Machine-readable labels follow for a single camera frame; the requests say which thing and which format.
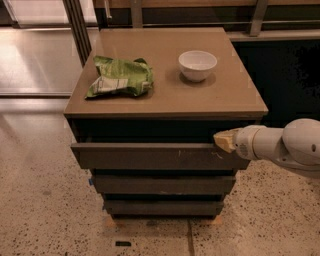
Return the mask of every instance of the drawer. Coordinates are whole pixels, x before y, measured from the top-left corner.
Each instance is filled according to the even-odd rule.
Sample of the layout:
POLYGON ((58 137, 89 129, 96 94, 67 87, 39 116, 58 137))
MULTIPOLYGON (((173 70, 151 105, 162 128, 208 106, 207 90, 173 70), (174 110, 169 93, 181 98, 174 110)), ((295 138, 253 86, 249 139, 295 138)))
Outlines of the drawer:
POLYGON ((232 170, 249 161, 209 143, 74 143, 82 169, 232 170))
POLYGON ((103 194, 221 195, 228 194, 235 177, 96 175, 93 183, 103 194))
POLYGON ((105 201, 105 208, 111 215, 216 216, 223 202, 110 200, 105 201))

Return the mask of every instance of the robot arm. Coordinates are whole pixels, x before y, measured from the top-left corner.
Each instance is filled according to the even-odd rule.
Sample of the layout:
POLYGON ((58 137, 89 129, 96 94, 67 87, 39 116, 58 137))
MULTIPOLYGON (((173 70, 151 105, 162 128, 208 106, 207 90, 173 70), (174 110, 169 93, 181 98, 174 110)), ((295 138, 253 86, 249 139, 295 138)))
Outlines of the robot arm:
POLYGON ((320 178, 320 122, 298 119, 285 128, 247 126, 217 133, 215 142, 248 160, 266 159, 303 176, 320 178))

